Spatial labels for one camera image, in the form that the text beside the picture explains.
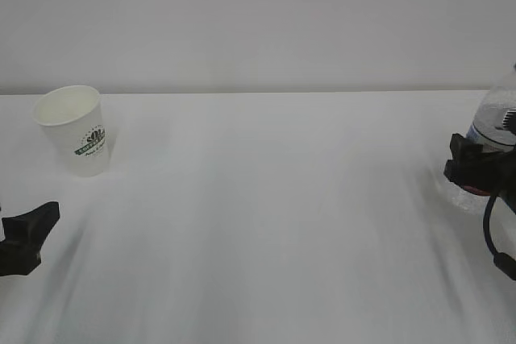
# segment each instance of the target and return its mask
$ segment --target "white table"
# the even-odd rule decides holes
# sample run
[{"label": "white table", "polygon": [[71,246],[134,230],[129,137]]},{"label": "white table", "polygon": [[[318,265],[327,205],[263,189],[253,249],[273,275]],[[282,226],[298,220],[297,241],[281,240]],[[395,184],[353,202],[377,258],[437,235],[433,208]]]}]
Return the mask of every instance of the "white table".
[{"label": "white table", "polygon": [[62,217],[41,266],[0,278],[0,343],[513,343],[516,284],[442,177],[482,95],[104,96],[89,179],[37,96],[0,97],[2,216]]}]

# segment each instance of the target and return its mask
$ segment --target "paper cup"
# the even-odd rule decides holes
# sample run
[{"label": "paper cup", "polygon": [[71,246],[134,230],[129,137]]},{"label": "paper cup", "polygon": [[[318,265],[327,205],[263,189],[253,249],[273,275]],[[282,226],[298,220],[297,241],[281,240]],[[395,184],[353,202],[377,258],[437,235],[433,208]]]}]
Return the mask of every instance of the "paper cup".
[{"label": "paper cup", "polygon": [[53,90],[36,103],[33,117],[70,172],[94,176],[106,169],[109,153],[96,89],[76,85]]}]

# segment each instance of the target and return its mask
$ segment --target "cup logo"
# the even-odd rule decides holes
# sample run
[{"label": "cup logo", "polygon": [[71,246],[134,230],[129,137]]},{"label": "cup logo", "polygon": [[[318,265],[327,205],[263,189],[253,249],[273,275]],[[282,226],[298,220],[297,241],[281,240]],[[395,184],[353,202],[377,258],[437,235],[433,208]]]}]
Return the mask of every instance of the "cup logo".
[{"label": "cup logo", "polygon": [[81,147],[75,151],[76,155],[89,156],[100,151],[106,141],[106,131],[102,125],[91,128],[81,139]]}]

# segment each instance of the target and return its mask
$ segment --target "white wall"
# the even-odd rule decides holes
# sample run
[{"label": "white wall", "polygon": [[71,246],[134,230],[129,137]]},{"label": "white wall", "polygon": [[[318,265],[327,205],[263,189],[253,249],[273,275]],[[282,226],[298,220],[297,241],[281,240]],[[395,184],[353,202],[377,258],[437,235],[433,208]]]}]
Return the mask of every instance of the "white wall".
[{"label": "white wall", "polygon": [[0,92],[481,87],[516,0],[0,0]]}]

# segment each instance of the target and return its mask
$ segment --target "black cable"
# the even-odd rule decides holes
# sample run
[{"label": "black cable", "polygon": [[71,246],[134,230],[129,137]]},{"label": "black cable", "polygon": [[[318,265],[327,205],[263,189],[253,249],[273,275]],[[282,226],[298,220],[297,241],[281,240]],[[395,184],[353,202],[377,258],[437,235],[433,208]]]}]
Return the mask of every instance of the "black cable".
[{"label": "black cable", "polygon": [[495,201],[497,201],[497,197],[501,192],[501,185],[499,189],[495,189],[491,196],[489,197],[489,201],[487,202],[487,205],[485,205],[484,210],[484,221],[482,222],[482,226],[484,227],[484,239],[485,244],[487,245],[489,251],[491,251],[491,254],[495,256],[498,254],[497,248],[494,246],[493,238],[491,237],[491,230],[489,228],[489,221],[491,220],[491,213],[493,212],[493,207]]}]

